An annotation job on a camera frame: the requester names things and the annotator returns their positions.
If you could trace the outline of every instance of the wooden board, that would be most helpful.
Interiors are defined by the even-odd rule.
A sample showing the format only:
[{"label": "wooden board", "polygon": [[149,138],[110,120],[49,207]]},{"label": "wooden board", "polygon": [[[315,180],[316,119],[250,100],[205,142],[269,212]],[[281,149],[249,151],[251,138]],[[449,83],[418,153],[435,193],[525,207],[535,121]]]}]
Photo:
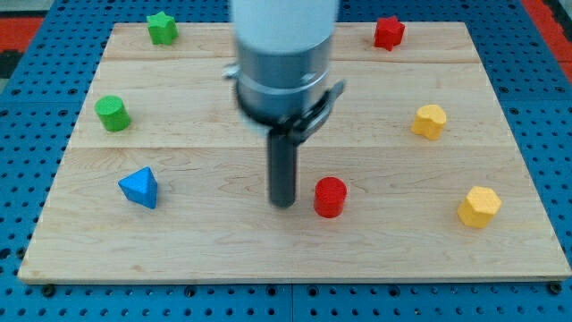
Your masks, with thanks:
[{"label": "wooden board", "polygon": [[[571,275],[463,23],[409,23],[392,52],[372,23],[337,26],[331,82],[346,92],[299,150],[299,199],[266,200],[265,139],[240,119],[231,25],[179,24],[171,47],[117,24],[71,136],[20,278],[42,284],[419,283],[559,280]],[[132,125],[102,129],[103,95]],[[449,122],[412,134],[422,105]],[[156,210],[117,182],[151,166]],[[349,187],[342,216],[312,209],[326,175]],[[491,224],[464,226],[470,188],[503,200]]]}]

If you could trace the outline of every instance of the yellow hexagon block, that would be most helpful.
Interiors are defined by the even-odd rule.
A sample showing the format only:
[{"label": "yellow hexagon block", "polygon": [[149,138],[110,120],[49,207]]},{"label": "yellow hexagon block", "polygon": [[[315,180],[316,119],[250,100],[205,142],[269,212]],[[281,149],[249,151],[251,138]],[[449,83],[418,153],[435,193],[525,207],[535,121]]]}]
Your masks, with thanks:
[{"label": "yellow hexagon block", "polygon": [[491,188],[473,187],[457,209],[463,224],[485,228],[501,208],[502,201]]},{"label": "yellow hexagon block", "polygon": [[441,137],[446,122],[447,115],[440,106],[436,104],[421,106],[411,124],[411,131],[429,140],[437,140]]}]

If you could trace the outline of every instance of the green block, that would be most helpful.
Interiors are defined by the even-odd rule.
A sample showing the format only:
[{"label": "green block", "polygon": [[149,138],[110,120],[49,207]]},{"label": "green block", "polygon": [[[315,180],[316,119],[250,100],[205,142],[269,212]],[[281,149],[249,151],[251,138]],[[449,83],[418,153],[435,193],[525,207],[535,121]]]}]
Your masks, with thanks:
[{"label": "green block", "polygon": [[171,45],[172,40],[179,36],[175,19],[164,12],[147,16],[147,29],[153,45]]},{"label": "green block", "polygon": [[96,114],[108,131],[121,131],[131,123],[123,101],[117,96],[101,97],[96,103]]}]

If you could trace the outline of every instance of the green star block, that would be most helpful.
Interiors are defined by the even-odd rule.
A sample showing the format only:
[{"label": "green star block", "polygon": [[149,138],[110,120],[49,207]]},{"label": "green star block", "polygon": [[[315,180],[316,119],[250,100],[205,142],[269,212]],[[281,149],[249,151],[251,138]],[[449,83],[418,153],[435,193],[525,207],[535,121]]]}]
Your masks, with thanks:
[{"label": "green star block", "polygon": [[179,36],[175,19],[164,12],[147,16],[147,29],[153,45],[171,45],[172,40]]}]

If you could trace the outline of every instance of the blue pyramid block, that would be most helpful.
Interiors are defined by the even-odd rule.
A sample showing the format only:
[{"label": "blue pyramid block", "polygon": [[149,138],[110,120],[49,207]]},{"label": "blue pyramid block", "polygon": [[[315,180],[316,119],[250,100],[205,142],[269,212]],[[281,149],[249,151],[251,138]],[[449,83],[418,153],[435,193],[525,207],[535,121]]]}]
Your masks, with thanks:
[{"label": "blue pyramid block", "polygon": [[157,204],[157,181],[151,173],[151,168],[144,167],[134,174],[119,181],[119,186],[127,199],[155,209]]}]

